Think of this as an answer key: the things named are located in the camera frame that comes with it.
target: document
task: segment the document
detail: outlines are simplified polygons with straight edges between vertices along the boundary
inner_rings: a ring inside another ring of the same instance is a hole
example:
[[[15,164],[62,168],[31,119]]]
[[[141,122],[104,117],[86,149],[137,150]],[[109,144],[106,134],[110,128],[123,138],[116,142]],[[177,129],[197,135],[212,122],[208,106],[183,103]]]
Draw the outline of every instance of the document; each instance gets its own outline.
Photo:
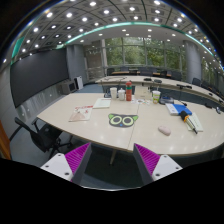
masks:
[[[199,121],[196,113],[193,113],[192,116],[189,117],[189,119],[194,124],[194,126],[195,126],[195,128],[196,128],[197,131],[203,131],[203,127],[202,127],[201,122]],[[188,124],[187,124],[187,129],[189,131],[193,131]]]
[[[87,121],[90,119],[93,106],[76,107],[69,121]]]
[[[96,108],[109,108],[110,107],[111,98],[99,98],[93,106],[93,109]]]

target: green light strip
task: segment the green light strip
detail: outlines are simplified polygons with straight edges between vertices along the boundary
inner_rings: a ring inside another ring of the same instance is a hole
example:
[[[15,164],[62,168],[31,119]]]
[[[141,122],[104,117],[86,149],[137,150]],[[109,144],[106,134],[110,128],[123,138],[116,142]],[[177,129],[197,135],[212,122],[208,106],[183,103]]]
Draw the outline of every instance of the green light strip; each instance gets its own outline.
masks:
[[[106,26],[102,26],[99,28],[96,28],[94,30],[91,30],[89,32],[86,32],[84,34],[78,35],[74,38],[72,38],[71,40],[67,41],[65,44],[69,44],[77,39],[79,39],[80,37],[86,36],[88,34],[100,31],[100,30],[105,30],[105,29],[110,29],[110,28],[114,28],[114,27],[120,27],[120,26],[131,26],[131,25],[146,25],[146,26],[157,26],[157,27],[161,27],[161,25],[157,25],[157,24],[153,24],[153,23],[147,23],[147,22],[125,22],[125,23],[116,23],[116,24],[112,24],[112,25],[106,25]]]
[[[205,48],[206,51],[208,51],[214,57],[212,52],[207,47],[205,47],[200,41],[196,40],[194,37],[188,35],[187,33],[185,35],[188,36],[189,38],[191,38],[192,40],[196,41],[198,44],[200,44],[203,48]]]
[[[153,24],[153,23],[149,23],[149,22],[125,22],[125,23],[116,23],[116,24],[111,24],[111,25],[106,25],[106,26],[102,26],[102,27],[99,27],[99,28],[96,28],[94,30],[91,30],[89,32],[86,32],[86,33],[83,33],[83,34],[80,34],[74,38],[72,38],[71,40],[67,41],[65,43],[66,44],[69,44],[83,36],[86,36],[88,34],[91,34],[91,33],[95,33],[97,31],[100,31],[100,30],[105,30],[105,29],[110,29],[110,28],[114,28],[114,27],[120,27],[120,26],[131,26],[131,25],[145,25],[145,26],[156,26],[156,27],[162,27],[162,28],[166,28],[166,29],[171,29],[171,30],[174,30],[176,32],[179,32],[181,34],[184,34],[185,36],[191,38],[192,40],[194,40],[195,42],[197,42],[198,44],[200,44],[203,48],[205,48],[206,51],[208,51],[213,57],[214,55],[212,54],[212,52],[206,47],[204,46],[200,41],[198,41],[197,39],[195,39],[194,37],[188,35],[187,33],[181,31],[181,30],[178,30],[178,29],[175,29],[173,27],[170,27],[170,26],[167,26],[167,25],[158,25],[158,24]]]

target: conference table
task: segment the conference table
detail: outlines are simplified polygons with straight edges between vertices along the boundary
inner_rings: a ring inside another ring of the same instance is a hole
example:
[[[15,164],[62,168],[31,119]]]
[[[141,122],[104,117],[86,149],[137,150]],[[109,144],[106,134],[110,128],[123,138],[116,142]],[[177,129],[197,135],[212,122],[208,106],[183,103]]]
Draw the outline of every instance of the conference table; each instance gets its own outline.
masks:
[[[118,71],[118,72],[112,72],[111,75],[129,75],[133,73],[133,71]],[[160,76],[160,73],[158,72],[153,72],[154,76]]]
[[[99,93],[69,94],[37,117],[72,136],[112,148],[110,164],[117,150],[132,153],[134,143],[159,155],[184,157],[211,151],[224,142],[224,113],[218,114],[215,109],[190,102],[187,102],[188,109],[197,114],[203,127],[203,132],[198,134],[189,131],[180,116],[170,115],[165,105],[152,101],[143,105],[111,99],[109,108],[92,109],[90,120],[69,122],[75,107],[94,105],[103,97],[104,94]],[[138,119],[131,127],[114,127],[109,123],[109,114],[137,115]],[[171,130],[170,136],[158,130],[161,125]]]
[[[144,80],[145,78],[151,78],[152,81],[145,81]],[[160,80],[162,83],[156,83],[155,80]],[[222,99],[219,96],[211,93],[210,91],[196,85],[192,85],[186,82],[171,80],[171,79],[148,77],[148,76],[124,75],[124,76],[107,76],[97,80],[95,83],[101,86],[111,86],[111,85],[117,86],[117,85],[125,85],[127,81],[131,81],[133,86],[158,87],[158,88],[176,90],[176,91],[181,91],[181,92],[201,96],[219,104],[220,107],[224,106]],[[191,88],[184,87],[180,89],[180,86],[177,86],[177,85],[188,86]]]

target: paper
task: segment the paper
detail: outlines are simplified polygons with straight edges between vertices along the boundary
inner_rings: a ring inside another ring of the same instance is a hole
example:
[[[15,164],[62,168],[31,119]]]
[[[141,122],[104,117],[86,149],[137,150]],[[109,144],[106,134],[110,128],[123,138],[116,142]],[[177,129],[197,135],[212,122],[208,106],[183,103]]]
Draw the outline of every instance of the paper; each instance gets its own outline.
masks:
[[[133,104],[143,104],[143,105],[150,105],[150,100],[145,99],[132,99],[131,103]]]
[[[93,106],[95,108],[109,108],[110,107],[111,98],[99,98]]]
[[[135,87],[135,98],[151,100],[152,93],[149,91],[148,87],[136,86]]]
[[[194,124],[194,126],[195,126],[195,128],[196,128],[197,131],[203,131],[203,127],[202,127],[202,125],[201,125],[201,123],[200,123],[200,121],[199,121],[199,119],[198,119],[196,113],[192,113],[192,115],[189,116],[189,119],[190,119],[191,122]],[[189,126],[188,124],[187,124],[187,129],[188,129],[189,131],[192,131],[192,129],[190,128],[190,126]]]
[[[93,106],[76,107],[69,121],[87,121],[90,119]]]

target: ceiling light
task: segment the ceiling light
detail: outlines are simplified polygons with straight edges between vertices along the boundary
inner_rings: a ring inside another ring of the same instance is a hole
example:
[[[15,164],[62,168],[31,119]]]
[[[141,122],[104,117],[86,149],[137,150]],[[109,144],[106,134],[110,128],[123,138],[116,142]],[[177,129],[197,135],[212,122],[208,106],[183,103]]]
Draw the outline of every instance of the ceiling light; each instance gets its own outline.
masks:
[[[47,17],[50,18],[52,15],[53,15],[53,13],[52,13],[52,12],[49,12],[49,13],[47,14]]]
[[[96,5],[96,2],[90,2],[90,5],[91,6],[95,6]]]
[[[72,17],[72,13],[67,13],[67,15],[66,15],[68,18],[70,18],[70,17]]]
[[[154,3],[155,3],[156,5],[160,5],[160,2],[159,2],[159,1],[154,1]]]

